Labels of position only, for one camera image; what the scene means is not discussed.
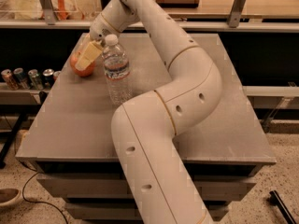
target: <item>granite floor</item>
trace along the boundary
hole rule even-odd
[[[6,159],[6,167],[0,170],[0,189],[22,189],[35,172],[24,168],[14,157],[15,150],[25,135],[25,130],[18,133],[17,140],[11,146]],[[275,121],[268,133],[270,146],[277,156],[278,163],[264,167],[256,175],[257,185],[241,201],[229,205],[229,213],[219,224],[281,224],[287,223],[277,207],[269,205],[269,191],[276,190],[292,215],[299,223],[299,122]],[[33,178],[26,186],[24,195],[27,199],[48,202],[56,205],[69,224],[79,224],[64,210],[64,201],[52,198]],[[20,203],[9,208],[0,208],[1,224],[64,224],[63,216],[52,206],[43,203]]]

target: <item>clear plastic bottle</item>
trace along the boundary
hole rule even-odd
[[[133,96],[129,59],[116,35],[106,36],[105,42],[102,62],[108,90],[113,105],[121,105]]]

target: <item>white bottle cap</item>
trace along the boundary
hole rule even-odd
[[[110,35],[106,36],[105,42],[109,46],[114,46],[119,43],[119,39],[116,35],[110,34]]]

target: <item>red apple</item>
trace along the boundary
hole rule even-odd
[[[73,52],[73,54],[70,57],[70,65],[71,65],[73,71],[80,77],[90,76],[93,73],[93,70],[95,67],[95,62],[92,62],[89,66],[87,66],[85,70],[79,71],[75,66],[78,61],[79,56],[80,56],[80,51],[76,51],[76,52]]]

